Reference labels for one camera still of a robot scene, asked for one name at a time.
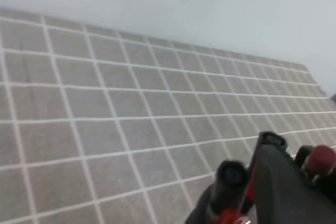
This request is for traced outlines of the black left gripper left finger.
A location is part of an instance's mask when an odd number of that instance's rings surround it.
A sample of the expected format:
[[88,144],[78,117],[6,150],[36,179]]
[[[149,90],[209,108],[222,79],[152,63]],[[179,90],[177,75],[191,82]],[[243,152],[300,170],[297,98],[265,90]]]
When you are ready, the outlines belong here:
[[335,223],[335,202],[308,184],[285,138],[261,132],[251,160],[257,223]]

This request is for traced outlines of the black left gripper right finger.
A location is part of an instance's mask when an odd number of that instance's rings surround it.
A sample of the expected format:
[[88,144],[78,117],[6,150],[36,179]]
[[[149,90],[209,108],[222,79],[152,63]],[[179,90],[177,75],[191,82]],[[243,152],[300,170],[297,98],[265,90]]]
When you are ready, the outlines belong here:
[[303,145],[298,149],[295,163],[308,184],[335,202],[335,151],[326,145]]

